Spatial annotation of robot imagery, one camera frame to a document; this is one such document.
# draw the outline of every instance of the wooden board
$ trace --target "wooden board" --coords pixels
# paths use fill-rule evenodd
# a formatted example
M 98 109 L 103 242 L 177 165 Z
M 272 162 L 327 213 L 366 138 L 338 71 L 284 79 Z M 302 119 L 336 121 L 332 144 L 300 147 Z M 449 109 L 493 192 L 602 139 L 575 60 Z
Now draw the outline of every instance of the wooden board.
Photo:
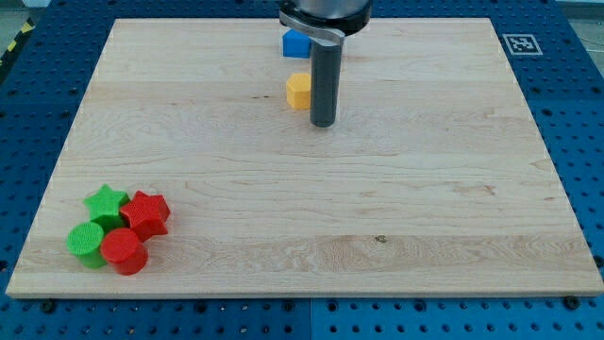
M 486 19 L 373 20 L 329 129 L 290 110 L 276 20 L 117 20 L 8 286 L 14 298 L 602 293 Z M 103 183 L 163 194 L 122 277 L 65 249 Z

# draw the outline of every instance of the yellow cube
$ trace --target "yellow cube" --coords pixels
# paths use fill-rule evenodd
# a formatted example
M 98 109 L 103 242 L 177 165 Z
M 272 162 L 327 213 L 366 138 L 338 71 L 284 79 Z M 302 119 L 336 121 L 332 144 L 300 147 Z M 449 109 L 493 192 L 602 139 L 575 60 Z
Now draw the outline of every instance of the yellow cube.
M 310 109 L 310 75 L 293 74 L 287 79 L 287 102 L 295 110 Z

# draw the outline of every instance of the yellow black hazard tape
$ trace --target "yellow black hazard tape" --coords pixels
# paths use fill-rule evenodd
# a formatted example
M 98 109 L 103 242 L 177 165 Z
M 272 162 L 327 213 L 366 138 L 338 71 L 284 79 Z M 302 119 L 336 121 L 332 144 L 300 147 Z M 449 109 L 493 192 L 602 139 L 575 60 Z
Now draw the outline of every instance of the yellow black hazard tape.
M 23 47 L 25 46 L 25 42 L 29 39 L 35 27 L 36 25 L 33 20 L 31 20 L 31 18 L 27 19 L 25 24 L 23 24 L 23 27 L 21 27 L 21 30 L 19 30 L 19 33 L 17 33 L 15 39 L 8 45 L 2 58 L 0 58 L 0 84 L 2 84 L 4 79 L 8 76 L 8 72 L 17 60 L 19 53 L 21 53 L 21 50 L 23 50 Z

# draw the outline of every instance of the red cylinder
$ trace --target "red cylinder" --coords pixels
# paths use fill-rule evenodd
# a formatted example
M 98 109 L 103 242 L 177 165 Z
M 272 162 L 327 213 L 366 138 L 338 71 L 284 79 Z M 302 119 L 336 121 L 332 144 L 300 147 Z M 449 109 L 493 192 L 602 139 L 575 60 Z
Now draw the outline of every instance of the red cylinder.
M 138 273 L 149 259 L 139 236 L 128 228 L 114 229 L 108 233 L 101 244 L 101 254 L 122 275 Z

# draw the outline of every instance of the green cylinder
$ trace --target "green cylinder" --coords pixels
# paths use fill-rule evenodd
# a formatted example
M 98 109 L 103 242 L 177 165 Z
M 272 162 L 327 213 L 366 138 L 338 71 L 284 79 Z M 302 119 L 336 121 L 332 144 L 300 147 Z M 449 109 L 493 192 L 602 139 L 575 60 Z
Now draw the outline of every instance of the green cylinder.
M 82 223 L 67 236 L 67 250 L 76 256 L 85 266 L 96 269 L 105 265 L 99 248 L 103 243 L 105 232 L 94 222 Z

